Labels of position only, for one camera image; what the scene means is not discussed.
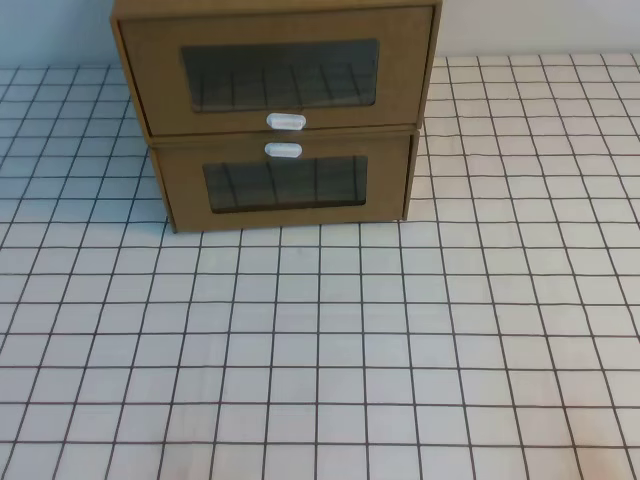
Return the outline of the lower brown cardboard shoebox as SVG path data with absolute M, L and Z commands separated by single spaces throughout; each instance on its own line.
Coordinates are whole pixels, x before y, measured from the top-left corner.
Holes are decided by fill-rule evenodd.
M 151 157 L 177 232 L 380 222 L 405 217 L 416 131 L 228 136 L 156 145 Z M 272 158 L 270 142 L 302 146 Z

